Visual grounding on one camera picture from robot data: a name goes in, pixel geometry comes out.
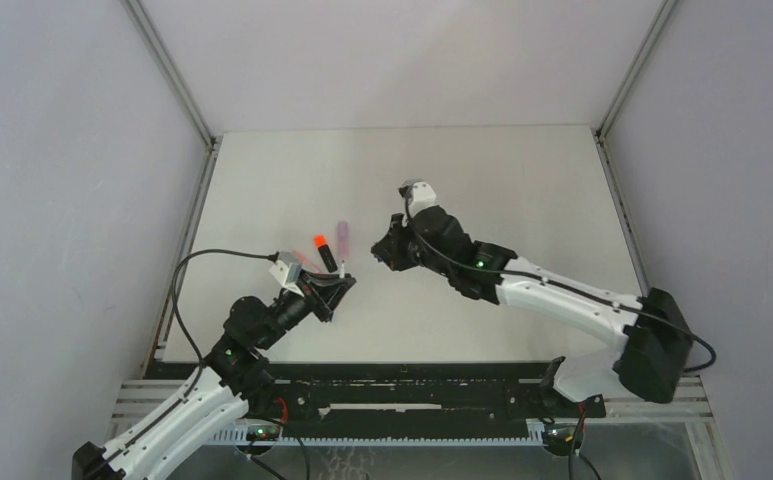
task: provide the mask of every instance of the white table surface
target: white table surface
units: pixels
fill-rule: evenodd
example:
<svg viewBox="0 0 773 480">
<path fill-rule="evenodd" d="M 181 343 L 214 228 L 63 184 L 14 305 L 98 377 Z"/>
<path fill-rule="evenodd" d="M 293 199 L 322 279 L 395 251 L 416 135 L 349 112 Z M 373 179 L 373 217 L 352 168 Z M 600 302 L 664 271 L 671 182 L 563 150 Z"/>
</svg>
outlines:
<svg viewBox="0 0 773 480">
<path fill-rule="evenodd" d="M 297 249 L 321 265 L 313 237 L 327 235 L 336 255 L 336 224 L 349 224 L 347 266 L 357 285 L 332 324 L 308 317 L 268 351 L 272 362 L 547 361 L 601 347 L 539 313 L 463 298 L 433 272 L 394 273 L 377 263 L 369 249 L 403 211 L 397 188 L 409 178 L 430 183 L 473 239 L 639 293 L 586 126 L 227 133 L 193 250 Z M 229 256 L 189 265 L 180 308 L 204 353 L 237 298 L 276 296 L 268 267 Z M 195 360 L 176 324 L 163 359 Z"/>
</svg>

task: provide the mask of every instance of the orange marker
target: orange marker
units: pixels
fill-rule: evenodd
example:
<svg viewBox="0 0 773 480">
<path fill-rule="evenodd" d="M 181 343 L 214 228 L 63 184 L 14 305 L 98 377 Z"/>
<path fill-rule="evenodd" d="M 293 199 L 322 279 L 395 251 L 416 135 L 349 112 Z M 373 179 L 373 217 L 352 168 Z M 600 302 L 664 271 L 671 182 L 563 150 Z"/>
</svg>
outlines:
<svg viewBox="0 0 773 480">
<path fill-rule="evenodd" d="M 336 259 L 333 258 L 333 252 L 330 251 L 330 246 L 327 245 L 327 239 L 324 235 L 316 235 L 315 248 L 318 249 L 318 254 L 321 255 L 321 259 L 324 261 L 324 266 L 327 267 L 327 271 L 330 273 L 339 269 L 336 266 Z"/>
</svg>

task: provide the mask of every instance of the red wire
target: red wire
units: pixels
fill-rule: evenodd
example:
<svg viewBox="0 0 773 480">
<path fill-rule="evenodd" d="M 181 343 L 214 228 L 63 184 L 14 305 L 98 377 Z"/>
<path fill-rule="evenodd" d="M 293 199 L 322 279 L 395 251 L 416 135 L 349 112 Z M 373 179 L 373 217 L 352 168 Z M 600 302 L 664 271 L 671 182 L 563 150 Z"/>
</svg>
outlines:
<svg viewBox="0 0 773 480">
<path fill-rule="evenodd" d="M 286 423 L 289 421 L 289 406 L 286 405 L 286 400 L 283 400 L 283 397 L 277 397 L 274 399 L 274 403 L 279 403 L 283 406 L 283 418 L 280 419 L 281 422 Z"/>
</svg>

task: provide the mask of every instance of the white enclosure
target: white enclosure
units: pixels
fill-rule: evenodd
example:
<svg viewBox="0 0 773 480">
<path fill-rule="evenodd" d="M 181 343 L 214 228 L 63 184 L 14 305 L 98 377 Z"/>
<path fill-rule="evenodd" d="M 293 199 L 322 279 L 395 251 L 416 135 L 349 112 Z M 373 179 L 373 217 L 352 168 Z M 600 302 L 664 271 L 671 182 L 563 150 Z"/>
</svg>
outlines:
<svg viewBox="0 0 773 480">
<path fill-rule="evenodd" d="M 216 135 L 598 127 L 661 0 L 148 0 Z"/>
<path fill-rule="evenodd" d="M 359 284 L 273 362 L 599 346 L 378 265 L 413 177 L 473 239 L 675 293 L 720 353 L 706 395 L 684 379 L 702 480 L 732 478 L 708 397 L 738 477 L 773 478 L 773 422 L 754 420 L 773 412 L 773 3 L 750 0 L 0 2 L 0 478 L 66 478 L 152 345 L 194 361 L 162 314 L 189 250 L 317 262 L 312 236 L 349 222 Z M 266 267 L 189 266 L 204 351 L 237 297 L 277 293 Z"/>
</svg>

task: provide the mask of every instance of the cable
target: cable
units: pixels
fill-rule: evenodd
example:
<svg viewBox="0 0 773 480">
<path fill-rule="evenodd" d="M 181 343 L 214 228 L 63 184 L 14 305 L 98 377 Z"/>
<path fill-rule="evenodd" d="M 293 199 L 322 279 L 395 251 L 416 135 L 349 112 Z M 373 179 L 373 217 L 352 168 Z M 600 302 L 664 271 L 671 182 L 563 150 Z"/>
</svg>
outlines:
<svg viewBox="0 0 773 480">
<path fill-rule="evenodd" d="M 119 455 L 121 455 L 123 452 L 129 449 L 137 441 L 139 441 L 140 438 L 142 438 L 153 427 L 158 425 L 159 422 L 161 422 L 165 417 L 167 417 L 169 413 L 174 411 L 175 408 L 180 406 L 182 403 L 185 403 L 189 394 L 191 394 L 195 390 L 195 385 L 197 385 L 198 381 L 200 381 L 200 377 L 201 377 L 201 374 L 203 373 L 203 369 L 206 367 L 206 363 L 204 363 L 203 355 L 201 354 L 197 343 L 195 343 L 195 340 L 192 338 L 192 335 L 189 333 L 189 329 L 186 328 L 186 324 L 183 322 L 183 317 L 180 315 L 180 308 L 179 308 L 179 305 L 177 304 L 180 298 L 179 293 L 177 292 L 177 283 L 180 277 L 180 271 L 186 267 L 186 265 L 189 263 L 189 260 L 195 257 L 199 257 L 201 255 L 209 254 L 209 253 L 221 253 L 225 255 L 232 255 L 235 257 L 268 260 L 270 262 L 277 261 L 276 253 L 272 255 L 257 255 L 254 253 L 237 252 L 235 250 L 225 250 L 223 248 L 209 248 L 206 250 L 198 250 L 197 252 L 192 252 L 186 255 L 182 260 L 180 260 L 180 263 L 178 263 L 177 267 L 174 268 L 174 275 L 172 275 L 171 284 L 168 286 L 168 297 L 171 299 L 171 310 L 174 313 L 174 318 L 177 320 L 177 325 L 180 326 L 180 330 L 183 331 L 183 335 L 186 337 L 186 340 L 189 342 L 189 345 L 191 345 L 192 350 L 195 351 L 195 355 L 198 357 L 198 369 L 197 369 L 197 373 L 195 374 L 195 379 L 189 385 L 189 388 L 186 390 L 186 393 L 183 394 L 182 398 L 178 398 L 174 403 L 171 404 L 170 407 L 168 407 L 167 410 L 162 412 L 160 416 L 156 417 L 152 422 L 148 424 L 148 426 L 146 426 L 139 433 L 137 433 L 136 436 L 134 436 L 130 440 L 127 440 L 127 442 L 124 443 L 123 447 L 119 448 L 118 450 L 115 451 L 115 453 L 110 455 L 108 458 L 104 459 L 104 462 L 98 465 L 98 467 L 92 472 L 92 475 L 97 473 L 104 466 L 109 465 L 109 463 L 112 460 L 115 460 L 116 458 L 118 458 Z"/>
<path fill-rule="evenodd" d="M 597 478 L 598 480 L 604 480 L 601 478 L 601 474 L 598 473 L 598 469 L 595 468 L 595 465 L 592 465 L 592 462 L 590 462 L 589 459 L 586 458 L 586 455 L 581 453 L 578 456 L 580 457 L 581 460 L 583 460 L 583 463 L 585 463 L 586 466 L 589 467 L 590 470 L 592 470 L 592 473 L 595 474 L 595 478 Z"/>
<path fill-rule="evenodd" d="M 273 423 L 274 425 L 277 425 L 278 427 L 282 427 L 284 431 L 288 430 L 288 428 L 289 428 L 289 427 L 286 426 L 285 422 L 280 422 L 280 421 L 274 420 L 272 418 L 263 417 L 262 415 L 246 415 L 245 418 L 250 418 L 250 419 L 253 419 L 253 420 L 262 420 L 264 422 Z M 306 445 L 304 445 L 304 442 L 303 442 L 303 440 L 300 439 L 300 437 L 296 436 L 294 438 L 298 442 L 298 445 L 301 446 L 301 453 L 303 453 L 303 455 L 304 455 L 304 465 L 306 465 L 306 470 L 307 470 L 306 480 L 309 480 L 309 476 L 310 476 L 309 452 L 307 451 Z"/>
<path fill-rule="evenodd" d="M 569 452 L 568 456 L 568 464 L 569 464 L 569 480 L 574 480 L 574 462 L 572 461 L 574 459 L 574 455 L 576 453 L 576 447 L 577 447 L 577 435 L 580 433 L 581 429 L 583 428 L 583 422 L 586 421 L 586 408 L 584 408 L 583 404 L 581 404 L 581 407 L 583 408 L 583 412 L 580 414 L 580 418 L 577 421 L 577 426 L 574 427 L 574 434 L 572 435 L 572 448 Z"/>
<path fill-rule="evenodd" d="M 259 465 L 260 467 L 262 467 L 263 470 L 265 470 L 266 472 L 270 473 L 271 475 L 274 475 L 274 478 L 276 478 L 277 480 L 286 480 L 286 477 L 284 477 L 283 475 L 280 475 L 279 473 L 277 473 L 277 470 L 274 470 L 273 468 L 269 467 L 268 465 L 265 464 L 265 462 L 263 462 L 262 460 L 258 459 L 257 457 L 251 456 L 250 457 L 250 461 L 252 461 L 255 464 Z"/>
<path fill-rule="evenodd" d="M 462 262 L 459 262 L 457 260 L 454 260 L 453 258 L 449 257 L 445 253 L 442 253 L 436 247 L 431 245 L 430 242 L 428 242 L 427 239 L 424 238 L 421 235 L 421 233 L 419 233 L 418 230 L 416 230 L 415 224 L 413 223 L 413 218 L 410 215 L 410 194 L 409 194 L 409 191 L 407 191 L 407 195 L 404 197 L 404 212 L 406 213 L 406 216 L 407 216 L 407 226 L 410 227 L 410 230 L 412 230 L 413 235 L 415 235 L 416 239 L 418 239 L 419 241 L 421 241 L 422 244 L 424 244 L 425 248 L 427 248 L 428 250 L 432 251 L 433 253 L 438 255 L 443 260 L 445 260 L 445 261 L 447 261 L 447 262 L 449 262 L 449 263 L 451 263 L 451 264 L 453 264 L 453 265 L 455 265 L 455 266 L 457 266 L 457 267 L 459 267 L 459 268 L 461 268 L 463 270 L 470 270 L 470 271 L 473 271 L 473 272 L 480 272 L 480 273 L 488 273 L 490 275 L 514 275 L 514 276 L 518 276 L 518 277 L 527 277 L 527 278 L 530 278 L 532 280 L 537 280 L 537 281 L 539 281 L 542 284 L 548 284 L 548 285 L 551 285 L 551 286 L 554 286 L 554 287 L 557 287 L 557 288 L 562 288 L 563 290 L 568 290 L 569 292 L 574 293 L 575 295 L 580 295 L 581 297 L 587 298 L 587 299 L 589 299 L 589 300 L 591 300 L 593 302 L 596 302 L 596 303 L 600 303 L 601 305 L 605 305 L 605 306 L 608 306 L 608 307 L 614 307 L 613 302 L 611 300 L 607 300 L 605 298 L 601 298 L 601 297 L 598 297 L 596 295 L 592 295 L 589 292 L 585 292 L 585 291 L 583 291 L 583 290 L 581 290 L 581 289 L 579 289 L 577 287 L 574 287 L 572 285 L 568 285 L 566 283 L 558 282 L 558 281 L 553 280 L 553 279 L 545 279 L 541 275 L 537 275 L 537 274 L 532 273 L 532 272 L 521 272 L 521 271 L 518 271 L 518 270 L 486 270 L 486 269 L 483 269 L 483 268 L 474 267 L 472 265 L 466 265 L 465 263 L 462 263 Z M 648 317 L 648 318 L 650 318 L 652 320 L 660 322 L 661 324 L 666 325 L 667 327 L 670 327 L 670 328 L 673 328 L 673 329 L 677 330 L 678 332 L 682 333 L 683 335 L 689 336 L 690 338 L 692 338 L 692 340 L 694 340 L 699 345 L 704 347 L 704 349 L 707 350 L 707 353 L 710 354 L 710 359 L 707 360 L 706 362 L 700 364 L 700 365 L 695 365 L 693 367 L 685 368 L 683 370 L 684 373 L 692 373 L 692 372 L 697 372 L 697 371 L 700 371 L 700 370 L 704 370 L 705 368 L 708 368 L 708 367 L 712 366 L 714 363 L 716 363 L 716 350 L 713 348 L 713 346 L 710 345 L 709 343 L 707 343 L 706 341 L 704 341 L 704 339 L 702 339 L 698 335 L 695 335 L 694 333 L 690 332 L 689 330 L 681 328 L 681 327 L 679 327 L 679 326 L 669 322 L 665 318 L 658 317 L 657 315 L 653 315 L 653 314 L 645 312 L 643 310 L 639 310 L 639 309 L 636 309 L 636 308 L 628 307 L 628 306 L 625 306 L 625 305 L 619 305 L 618 309 L 619 310 L 624 310 L 626 312 L 634 313 L 634 314 L 637 314 L 637 315 L 642 315 L 644 317 Z"/>
</svg>

